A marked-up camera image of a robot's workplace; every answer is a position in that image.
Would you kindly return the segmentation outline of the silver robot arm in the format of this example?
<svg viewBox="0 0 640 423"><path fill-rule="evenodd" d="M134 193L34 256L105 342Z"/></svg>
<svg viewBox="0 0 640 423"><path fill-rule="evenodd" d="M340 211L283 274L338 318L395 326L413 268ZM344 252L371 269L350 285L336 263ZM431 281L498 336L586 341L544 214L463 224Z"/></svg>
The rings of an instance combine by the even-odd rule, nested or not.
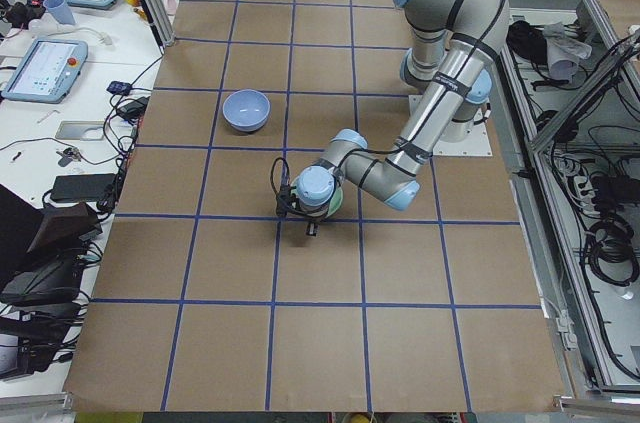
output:
<svg viewBox="0 0 640 423"><path fill-rule="evenodd" d="M414 35L402 75L410 83L424 84L424 91L389 151L372 150L359 133L343 129L295 179L290 211L306 220L309 236L316 235L328 217L331 200L345 181L395 210L405 210L420 189L416 177L421 167L505 44L508 0L393 1Z"/></svg>

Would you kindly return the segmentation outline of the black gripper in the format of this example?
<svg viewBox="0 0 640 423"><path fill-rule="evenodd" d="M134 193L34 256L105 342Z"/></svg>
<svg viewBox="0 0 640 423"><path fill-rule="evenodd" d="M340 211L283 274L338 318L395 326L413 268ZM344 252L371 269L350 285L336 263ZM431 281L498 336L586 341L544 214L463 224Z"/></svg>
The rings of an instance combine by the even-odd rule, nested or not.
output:
<svg viewBox="0 0 640 423"><path fill-rule="evenodd" d="M299 216L308 221L305 234L316 237L319 231L319 223L325 219L325 206L307 208L300 206L296 209Z"/></svg>

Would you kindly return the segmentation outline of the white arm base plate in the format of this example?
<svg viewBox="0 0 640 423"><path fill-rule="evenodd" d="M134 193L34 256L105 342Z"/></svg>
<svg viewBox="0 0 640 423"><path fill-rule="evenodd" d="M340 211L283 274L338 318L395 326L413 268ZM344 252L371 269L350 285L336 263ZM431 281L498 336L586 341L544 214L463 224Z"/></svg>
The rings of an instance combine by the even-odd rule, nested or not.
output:
<svg viewBox="0 0 640 423"><path fill-rule="evenodd" d="M465 100L454 113L440 139L433 148L434 156L492 157L493 152L486 124L482 122L483 107L489 97L478 101Z"/></svg>

